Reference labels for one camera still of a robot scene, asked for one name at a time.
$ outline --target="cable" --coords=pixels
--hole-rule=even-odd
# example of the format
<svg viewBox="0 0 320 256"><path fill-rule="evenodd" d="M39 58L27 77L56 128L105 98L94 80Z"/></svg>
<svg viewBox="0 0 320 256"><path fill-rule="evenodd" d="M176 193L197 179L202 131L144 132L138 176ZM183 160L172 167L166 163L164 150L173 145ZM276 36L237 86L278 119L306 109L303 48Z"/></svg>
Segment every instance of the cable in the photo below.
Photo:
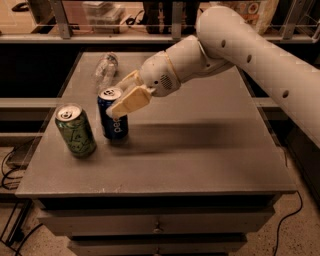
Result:
<svg viewBox="0 0 320 256"><path fill-rule="evenodd" d="M278 251L278 247L279 247L279 233L280 233L280 228L281 228L282 222L283 222L285 219L287 219L287 218L289 218L289 217L291 217L291 216L299 213L299 212L301 211L302 207L303 207L302 197L301 197L299 191L297 191L297 193L298 193L298 196L299 196L299 199L300 199L300 207L299 207L296 211L294 211L293 213L290 213L290 214L286 215L285 217L283 217L283 218L280 220L280 222L279 222L279 224L278 224L278 228L277 228L276 245L275 245L274 253L273 253L274 256L277 255L277 251Z"/></svg>
<svg viewBox="0 0 320 256"><path fill-rule="evenodd" d="M15 252L15 255L19 255L22 256L19 252L17 252L17 250L15 250L14 248L12 248L11 246L7 245L4 241L0 240L1 243L3 243L6 247L8 247L10 250L12 250L13 252Z"/></svg>
<svg viewBox="0 0 320 256"><path fill-rule="evenodd" d="M38 230L41 226L43 226L42 223L38 224L35 228L33 228L29 233L28 235L25 236L25 238L22 240L21 244L19 245L18 249L16 250L16 253L15 253L15 256L18 256L20 255L20 251L21 251L21 248L22 246L24 245L24 243L28 240L28 238L36 231Z"/></svg>
<svg viewBox="0 0 320 256"><path fill-rule="evenodd" d="M8 154L5 155L5 157L3 158L2 160L2 163L1 163L1 172L2 172L2 179L1 179L1 185L0 185L0 188L4 188L6 190L14 190L14 189L17 189L18 186L19 186L19 183L20 181L12 181L12 182L8 182L8 183L5 183L6 179L10 179L10 180L16 180L16 179L21 179L22 176L20 177L9 177L9 175L15 171L19 171L19 168L13 168L11 169L10 171L8 171L7 173L4 172L4 163L7 161L7 159L12 155L14 154L19 148L23 147L24 145L34 141L34 139L31 139L31 140L28 140L27 142L21 144L20 146L18 147L15 147L13 150L11 150Z"/></svg>
<svg viewBox="0 0 320 256"><path fill-rule="evenodd" d="M19 176L19 177L9 177L9 175L13 172L16 172L16 171L19 171L19 168L14 168L14 169L11 169L10 171L8 171L7 173L5 173L5 175L2 177L1 179L1 185L0 185L0 188L4 188L6 190L14 190L14 189L17 189L19 184L20 184L20 181L12 181L12 182L8 182L8 183L4 183L6 179L21 179L22 176Z"/></svg>

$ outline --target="black cable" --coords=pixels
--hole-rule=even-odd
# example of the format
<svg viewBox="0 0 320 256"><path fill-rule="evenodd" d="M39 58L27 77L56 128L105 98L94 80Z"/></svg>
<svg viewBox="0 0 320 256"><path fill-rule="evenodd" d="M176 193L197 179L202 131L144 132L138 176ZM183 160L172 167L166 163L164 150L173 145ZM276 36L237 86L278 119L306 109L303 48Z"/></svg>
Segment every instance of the black cable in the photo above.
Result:
<svg viewBox="0 0 320 256"><path fill-rule="evenodd" d="M12 181L12 182L9 182L9 183L4 183L6 179L21 179L22 176L19 176L19 177L9 177L9 175L13 172L16 172L16 171L19 171L19 168L14 168L14 169L11 169L10 171L8 171L7 173L5 173L5 175L2 177L1 179L1 185L0 187L3 187L4 189L6 190L14 190L14 189L17 189L19 184L20 184L20 181Z"/></svg>
<svg viewBox="0 0 320 256"><path fill-rule="evenodd" d="M290 213L290 214L286 215L285 217L283 217L283 218L280 220L280 222L279 222L279 224L278 224L278 228L277 228L276 245L275 245L274 253L273 253L274 256L277 255L277 251L278 251L278 247L279 247L279 234L280 234L280 228L281 228L282 222L283 222L285 219L287 219L287 218L289 218L289 217L291 217L291 216L299 213L299 212L301 211L302 207L303 207L302 197L301 197L299 191L297 191L297 193L298 193L298 196L299 196L299 199L300 199L300 207L299 207L296 211L294 211L293 213Z"/></svg>
<svg viewBox="0 0 320 256"><path fill-rule="evenodd" d="M22 256L19 252L17 252L17 250L15 250L14 248L12 248L11 246L7 245L4 241L0 240L1 243L3 243L6 247L8 247L10 250L12 250L13 252L15 252L15 255L19 255Z"/></svg>
<svg viewBox="0 0 320 256"><path fill-rule="evenodd" d="M5 173L4 172L4 163L5 161L14 153L16 152L19 148L23 147L24 145L34 141L34 139L31 139L31 140L28 140L27 142L21 144L20 146L18 147L14 147L13 150L11 150L7 155L5 155L5 157L3 158L2 160L2 163L1 163L1 172L2 172L2 179L1 179L1 185L0 185L0 188L4 188L4 189L7 189L7 190L14 190L14 189L17 189L18 188L18 185L19 185L19 181L13 181L13 182L9 182L9 183L5 183L5 180L6 179L11 179L11 180L15 180L15 179L21 179L21 177L9 177L9 175L15 171L18 171L19 168L13 168L11 169L9 172Z"/></svg>
<svg viewBox="0 0 320 256"><path fill-rule="evenodd" d="M126 24L128 25L128 26L132 26L132 25L134 25L135 23L136 23L136 20L137 20L137 18L138 18L138 16L140 15L140 13L143 13L144 12L144 10L140 10L139 12L138 12L138 14L136 15L136 17L134 17L134 18L128 18L127 20L126 20Z"/></svg>
<svg viewBox="0 0 320 256"><path fill-rule="evenodd" d="M11 10L13 12L27 12L27 11L29 11L29 7L28 7L27 3L19 3L19 4L15 5L14 7L12 7Z"/></svg>
<svg viewBox="0 0 320 256"><path fill-rule="evenodd" d="M39 229L41 226L43 226L42 223L38 224L35 228L33 228L28 235L25 236L25 238L22 240L21 244L19 245L18 249L16 250L15 256L20 255L20 250L22 248L22 246L24 245L24 243L28 240L28 238L37 230Z"/></svg>

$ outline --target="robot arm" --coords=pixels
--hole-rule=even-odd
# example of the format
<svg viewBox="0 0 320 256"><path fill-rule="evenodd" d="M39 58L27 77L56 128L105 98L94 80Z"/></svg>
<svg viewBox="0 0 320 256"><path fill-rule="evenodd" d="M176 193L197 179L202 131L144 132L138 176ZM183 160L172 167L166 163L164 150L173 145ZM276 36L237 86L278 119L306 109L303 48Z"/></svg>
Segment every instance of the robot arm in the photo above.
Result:
<svg viewBox="0 0 320 256"><path fill-rule="evenodd" d="M107 111L119 117L166 96L195 77L212 76L232 65L246 71L320 148L320 71L259 36L233 10L206 10L194 36L147 59Z"/></svg>

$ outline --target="cabinet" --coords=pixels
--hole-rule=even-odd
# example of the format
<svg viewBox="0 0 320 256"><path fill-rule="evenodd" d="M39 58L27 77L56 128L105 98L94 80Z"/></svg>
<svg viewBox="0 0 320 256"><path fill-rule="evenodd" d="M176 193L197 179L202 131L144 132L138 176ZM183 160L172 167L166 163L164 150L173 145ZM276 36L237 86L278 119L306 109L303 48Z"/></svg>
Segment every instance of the cabinet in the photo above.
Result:
<svg viewBox="0 0 320 256"><path fill-rule="evenodd" d="M151 52L116 52L115 82ZM293 193L284 160L236 68L191 80L129 116L129 136L102 135L90 74L101 53L84 52L59 104L80 104L97 142L73 158L48 124L16 192L39 219L70 238L77 255L223 255Z"/></svg>

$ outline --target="can label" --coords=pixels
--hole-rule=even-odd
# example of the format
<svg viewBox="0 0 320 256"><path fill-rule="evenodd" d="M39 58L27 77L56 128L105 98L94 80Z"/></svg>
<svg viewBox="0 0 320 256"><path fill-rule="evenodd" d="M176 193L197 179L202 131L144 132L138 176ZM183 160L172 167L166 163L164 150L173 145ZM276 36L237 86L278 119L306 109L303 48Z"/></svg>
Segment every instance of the can label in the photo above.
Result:
<svg viewBox="0 0 320 256"><path fill-rule="evenodd" d="M122 90L117 87L102 89L98 95L98 107L101 119L103 135L110 139L122 139L128 134L128 117L123 116L119 119L112 119L106 114L108 107L120 98Z"/></svg>
<svg viewBox="0 0 320 256"><path fill-rule="evenodd" d="M77 104L66 104L57 109L56 125L72 154L90 155L96 148L87 114Z"/></svg>

